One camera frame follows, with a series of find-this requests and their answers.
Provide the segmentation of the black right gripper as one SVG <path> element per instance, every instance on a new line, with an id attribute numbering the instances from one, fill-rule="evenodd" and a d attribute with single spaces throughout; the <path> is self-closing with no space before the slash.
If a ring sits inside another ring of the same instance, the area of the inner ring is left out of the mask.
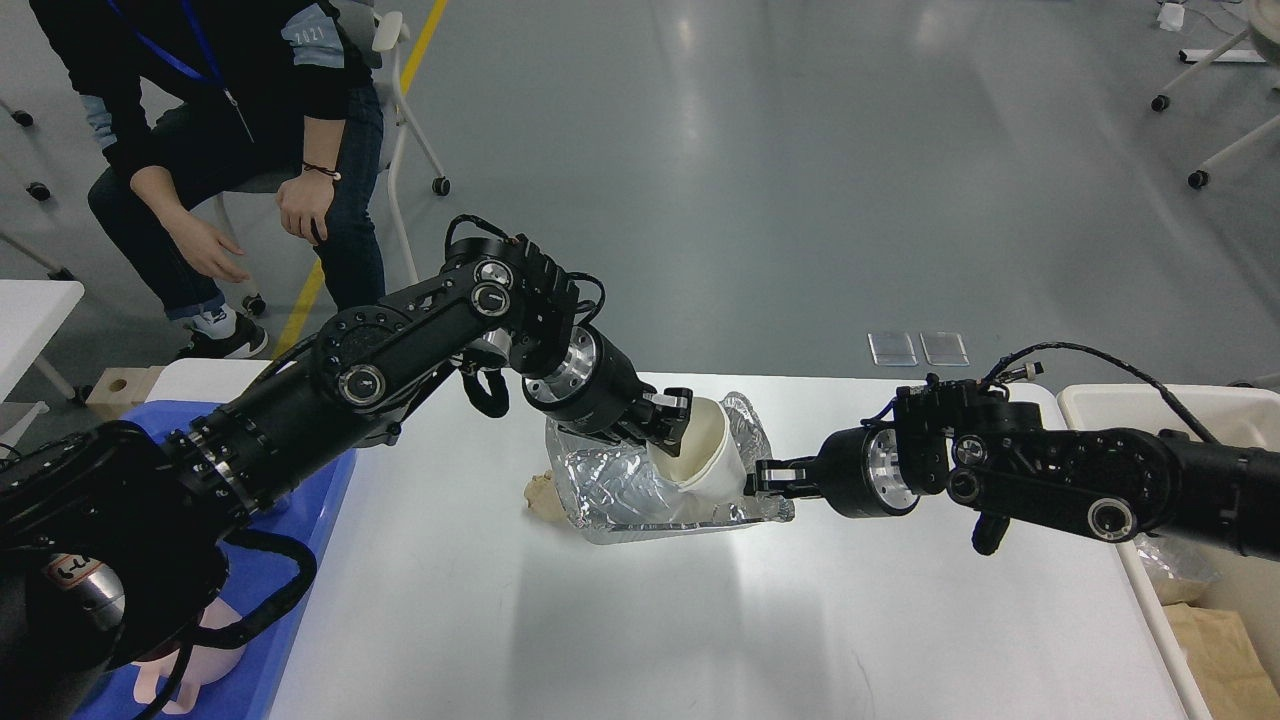
<path id="1" fill-rule="evenodd" d="M 824 498 L 851 519 L 905 516 L 920 500 L 902 477 L 895 433 L 870 427 L 833 433 L 815 457 L 756 460 L 745 495 Z"/>

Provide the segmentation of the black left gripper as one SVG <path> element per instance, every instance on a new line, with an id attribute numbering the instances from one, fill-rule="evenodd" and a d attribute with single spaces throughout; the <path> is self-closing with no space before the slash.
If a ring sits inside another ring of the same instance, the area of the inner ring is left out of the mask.
<path id="1" fill-rule="evenodd" d="M 526 378 L 525 400 L 562 429 L 599 441 L 653 445 L 681 455 L 692 415 L 692 391 L 659 392 L 640 380 L 631 361 L 591 325 L 575 325 L 561 364 L 548 375 Z"/>

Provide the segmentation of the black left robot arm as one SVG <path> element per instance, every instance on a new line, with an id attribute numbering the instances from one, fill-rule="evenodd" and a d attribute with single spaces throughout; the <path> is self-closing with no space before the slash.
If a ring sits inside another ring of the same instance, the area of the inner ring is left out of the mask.
<path id="1" fill-rule="evenodd" d="M 686 388 L 655 389 L 594 325 L 594 277 L 480 217 L 448 225 L 438 275 L 346 309 L 237 398 L 154 439 L 106 421 L 3 462 L 3 716 L 68 719 L 105 673 L 197 646 L 238 650 L 317 574 L 301 541 L 251 528 L 353 447 L 393 445 L 452 374 L 509 410 L 502 377 L 561 429 L 676 456 Z"/>

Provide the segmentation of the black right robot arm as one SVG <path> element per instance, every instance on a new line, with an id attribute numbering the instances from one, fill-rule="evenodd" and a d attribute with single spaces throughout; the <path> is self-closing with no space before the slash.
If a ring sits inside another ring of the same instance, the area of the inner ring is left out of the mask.
<path id="1" fill-rule="evenodd" d="M 978 512 L 973 548 L 995 553 L 1011 521 L 1111 544 L 1165 534 L 1274 561 L 1279 556 L 1279 460 L 1221 443 L 1161 382 L 1149 384 L 1185 432 L 1050 430 L 1010 387 L 1041 370 L 1030 348 L 980 379 L 929 374 L 901 386 L 874 416 L 829 436 L 818 454 L 760 460 L 749 497 L 822 498 L 852 519 L 900 518 L 925 496 Z"/>

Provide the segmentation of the person's left hand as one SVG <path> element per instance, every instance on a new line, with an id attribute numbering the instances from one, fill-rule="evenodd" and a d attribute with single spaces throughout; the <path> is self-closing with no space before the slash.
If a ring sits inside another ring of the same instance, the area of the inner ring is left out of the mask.
<path id="1" fill-rule="evenodd" d="M 326 214 L 335 197 L 335 184 L 330 176 L 316 170 L 303 170 L 283 182 L 275 196 L 282 228 L 312 246 L 325 242 Z"/>

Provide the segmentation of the person's right hand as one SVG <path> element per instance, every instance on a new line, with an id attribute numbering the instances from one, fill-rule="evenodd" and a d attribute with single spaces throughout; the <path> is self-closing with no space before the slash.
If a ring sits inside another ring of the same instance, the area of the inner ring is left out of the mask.
<path id="1" fill-rule="evenodd" d="M 244 250 L 215 225 L 189 211 L 178 211 L 161 219 L 180 255 L 201 275 L 215 281 L 241 283 L 251 274 L 236 260 Z"/>

